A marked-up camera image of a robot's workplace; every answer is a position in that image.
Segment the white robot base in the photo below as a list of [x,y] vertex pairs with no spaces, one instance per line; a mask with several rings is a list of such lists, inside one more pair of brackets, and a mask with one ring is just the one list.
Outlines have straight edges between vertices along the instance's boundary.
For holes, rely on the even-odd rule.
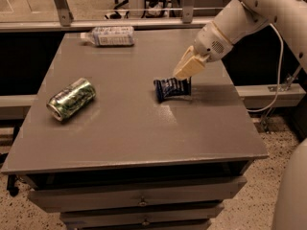
[[272,230],[307,230],[307,138],[295,149],[283,172]]

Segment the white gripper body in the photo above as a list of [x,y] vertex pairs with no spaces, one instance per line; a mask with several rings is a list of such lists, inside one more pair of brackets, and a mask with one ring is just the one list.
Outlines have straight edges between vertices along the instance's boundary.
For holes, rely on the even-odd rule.
[[194,40],[195,52],[208,62],[222,59],[232,48],[233,44],[223,36],[214,22],[207,23]]

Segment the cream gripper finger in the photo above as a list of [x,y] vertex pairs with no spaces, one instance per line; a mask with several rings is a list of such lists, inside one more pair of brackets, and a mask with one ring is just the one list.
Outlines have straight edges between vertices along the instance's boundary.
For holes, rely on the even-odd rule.
[[174,69],[175,78],[189,78],[194,70],[194,47],[190,46]]
[[181,61],[176,67],[176,78],[178,80],[186,80],[201,72],[204,69],[208,56],[192,56]]

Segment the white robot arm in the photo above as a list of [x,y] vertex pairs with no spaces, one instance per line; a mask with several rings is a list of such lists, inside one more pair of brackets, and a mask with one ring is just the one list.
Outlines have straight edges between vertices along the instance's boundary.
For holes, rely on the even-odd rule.
[[198,32],[173,76],[188,79],[208,62],[227,55],[234,44],[272,24],[307,70],[307,3],[303,0],[231,0]]

